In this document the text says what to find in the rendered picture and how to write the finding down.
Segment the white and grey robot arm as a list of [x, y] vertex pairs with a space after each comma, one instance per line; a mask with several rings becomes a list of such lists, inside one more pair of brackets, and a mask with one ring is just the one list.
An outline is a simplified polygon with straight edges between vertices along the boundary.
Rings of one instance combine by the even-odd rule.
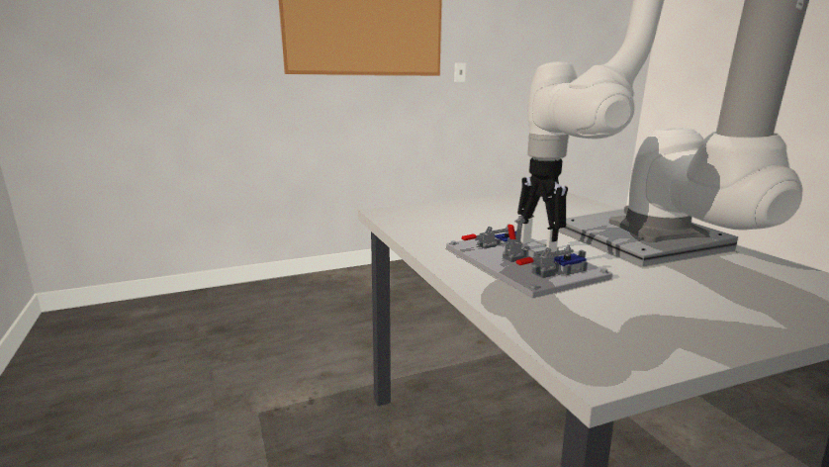
[[[658, 242], [708, 237], [691, 217], [756, 230], [796, 213], [802, 185], [774, 131], [808, 3], [745, 0], [716, 132], [704, 140], [688, 128], [647, 136], [635, 157], [626, 216], [611, 217], [610, 224]], [[528, 99], [529, 156], [560, 160], [569, 136], [603, 139], [628, 126], [633, 82], [651, 51], [663, 4], [633, 0], [624, 42], [606, 64], [578, 78], [567, 62], [537, 68]]]

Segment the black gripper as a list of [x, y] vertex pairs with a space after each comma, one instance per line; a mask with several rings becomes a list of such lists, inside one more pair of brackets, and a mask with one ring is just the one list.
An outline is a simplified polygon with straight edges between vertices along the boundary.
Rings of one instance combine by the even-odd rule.
[[[562, 172], [562, 163], [561, 158], [555, 161], [536, 160], [533, 157], [530, 159], [529, 173], [531, 177], [521, 179], [522, 188], [517, 210], [519, 215], [528, 218], [528, 224], [522, 224], [521, 242], [531, 242], [532, 216], [540, 197], [542, 197], [549, 223], [546, 247], [551, 248], [551, 252], [557, 251], [559, 229], [566, 227], [568, 187], [559, 185], [558, 181], [558, 177]], [[535, 175], [545, 175], [547, 177]]]

